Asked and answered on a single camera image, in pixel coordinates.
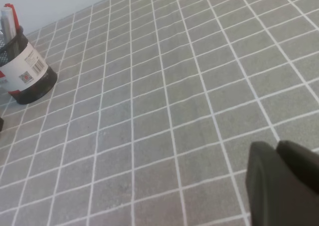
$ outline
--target gray grid mat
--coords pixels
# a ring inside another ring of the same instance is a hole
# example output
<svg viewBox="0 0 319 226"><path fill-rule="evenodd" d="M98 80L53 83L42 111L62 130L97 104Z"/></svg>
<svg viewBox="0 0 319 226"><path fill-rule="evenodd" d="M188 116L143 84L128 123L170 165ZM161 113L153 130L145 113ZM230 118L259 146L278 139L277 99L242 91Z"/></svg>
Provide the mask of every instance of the gray grid mat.
<svg viewBox="0 0 319 226"><path fill-rule="evenodd" d="M59 78L0 95L0 225L248 226L250 142L319 150L318 8L104 0L30 34Z"/></svg>

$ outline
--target white wall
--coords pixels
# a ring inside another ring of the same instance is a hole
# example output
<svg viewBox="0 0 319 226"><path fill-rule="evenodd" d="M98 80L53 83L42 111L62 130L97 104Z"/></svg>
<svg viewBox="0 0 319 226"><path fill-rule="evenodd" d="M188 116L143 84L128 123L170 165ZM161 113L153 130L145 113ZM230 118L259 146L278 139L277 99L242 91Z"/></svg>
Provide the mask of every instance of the white wall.
<svg viewBox="0 0 319 226"><path fill-rule="evenodd" d="M0 0L0 6L12 3L19 24L28 34L100 0Z"/></svg>

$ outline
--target mesh pen holder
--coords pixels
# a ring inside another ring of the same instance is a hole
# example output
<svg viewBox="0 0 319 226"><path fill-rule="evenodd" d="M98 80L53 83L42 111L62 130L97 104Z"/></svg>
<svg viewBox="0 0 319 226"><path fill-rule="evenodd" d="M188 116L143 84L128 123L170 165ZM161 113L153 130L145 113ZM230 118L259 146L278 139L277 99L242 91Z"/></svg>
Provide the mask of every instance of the mesh pen holder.
<svg viewBox="0 0 319 226"><path fill-rule="evenodd" d="M7 44L0 40L0 85L19 104L32 103L48 93L57 74L23 34L23 28Z"/></svg>

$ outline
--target red pen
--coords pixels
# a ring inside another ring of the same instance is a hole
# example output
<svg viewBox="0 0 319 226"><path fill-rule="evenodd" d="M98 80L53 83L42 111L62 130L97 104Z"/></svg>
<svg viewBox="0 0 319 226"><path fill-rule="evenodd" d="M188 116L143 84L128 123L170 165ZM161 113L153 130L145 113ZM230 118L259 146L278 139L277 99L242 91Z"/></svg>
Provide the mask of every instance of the red pen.
<svg viewBox="0 0 319 226"><path fill-rule="evenodd" d="M4 6L12 8L15 29L16 29L16 31L18 31L20 29L20 25L19 25L19 22L18 22L18 17L16 16L16 12L15 12L14 6L12 4L10 4L10 3L6 3Z"/></svg>

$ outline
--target label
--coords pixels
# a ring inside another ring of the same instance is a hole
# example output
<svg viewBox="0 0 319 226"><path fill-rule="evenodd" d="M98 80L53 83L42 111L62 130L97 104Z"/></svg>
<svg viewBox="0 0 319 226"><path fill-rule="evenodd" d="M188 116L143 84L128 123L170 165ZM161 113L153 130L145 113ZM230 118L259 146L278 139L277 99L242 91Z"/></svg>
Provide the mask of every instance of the label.
<svg viewBox="0 0 319 226"><path fill-rule="evenodd" d="M0 67L0 85L8 92L23 91L35 84L48 65L30 43L12 61Z"/></svg>

